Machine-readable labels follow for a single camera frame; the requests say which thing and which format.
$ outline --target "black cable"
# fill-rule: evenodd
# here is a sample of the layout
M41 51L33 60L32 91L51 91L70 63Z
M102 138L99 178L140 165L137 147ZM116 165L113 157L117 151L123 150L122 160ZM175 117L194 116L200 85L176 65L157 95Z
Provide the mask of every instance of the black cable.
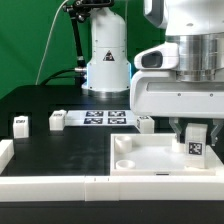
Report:
M72 22L73 34L74 34L74 38L75 38L76 52L77 52L77 64L78 64L78 67L85 67L86 62L85 62L83 52L82 52L79 28L78 28L78 23L76 20L76 12L74 10L69 11L69 16L70 16L70 19Z
M52 79L71 79L71 78L75 79L75 77L76 77L76 76L52 77L52 78L50 78L50 79L48 80L48 82L51 81Z
M69 69L64 69L64 70L58 71L58 72L54 73L53 75L51 75L50 77L48 77L47 79L45 79L44 81L42 81L40 83L40 85L45 86L51 79L53 79L61 74L68 73L68 72L74 72L74 68L69 68Z

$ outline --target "green screen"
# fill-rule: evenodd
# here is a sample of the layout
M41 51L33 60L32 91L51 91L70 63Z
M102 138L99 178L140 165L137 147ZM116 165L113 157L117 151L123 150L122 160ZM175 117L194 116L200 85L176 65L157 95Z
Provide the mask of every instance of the green screen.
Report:
M0 1L0 98L18 86L34 85L54 15L63 0ZM133 65L136 54L162 42L164 31L154 28L143 16L143 0L115 0L111 8L125 19L127 52ZM79 24L83 53L91 58L91 27ZM60 11L44 62L40 81L54 72L76 66L76 51L70 18ZM49 85L74 84L51 81Z

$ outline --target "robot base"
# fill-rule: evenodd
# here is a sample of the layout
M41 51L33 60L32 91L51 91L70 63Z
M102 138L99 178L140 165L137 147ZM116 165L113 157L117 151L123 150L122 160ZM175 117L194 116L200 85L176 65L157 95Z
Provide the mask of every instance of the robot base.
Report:
M88 95L92 97L98 97L98 98L123 98L123 97L128 97L130 94L130 89L127 90L122 90L122 91L111 91L111 92L106 92L106 91L96 91L96 90L91 90L86 88L86 85L82 85L82 94L83 95Z

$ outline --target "black table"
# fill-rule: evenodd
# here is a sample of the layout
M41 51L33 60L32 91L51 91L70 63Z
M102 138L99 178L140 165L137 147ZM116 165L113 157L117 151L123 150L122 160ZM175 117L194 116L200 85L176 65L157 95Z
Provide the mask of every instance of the black table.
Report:
M14 141L15 156L2 176L109 175L110 134L127 127L65 127L49 131L54 110L128 110L129 99L83 96L73 86L23 86L0 100L0 138L12 138L13 118L28 115L28 140ZM157 129L170 132L167 119ZM222 138L216 147L222 155ZM222 201L0 203L1 223L223 223Z

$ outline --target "black logo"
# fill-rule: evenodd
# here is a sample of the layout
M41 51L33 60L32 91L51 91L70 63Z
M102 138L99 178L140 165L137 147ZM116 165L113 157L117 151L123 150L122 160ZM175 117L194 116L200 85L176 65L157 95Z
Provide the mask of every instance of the black logo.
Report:
M62 114L54 114L54 117L62 117Z
M106 56L105 56L105 58L103 60L104 61L115 61L111 51L107 52L107 54L106 54Z
M18 124L25 123L25 120L17 120L16 123Z

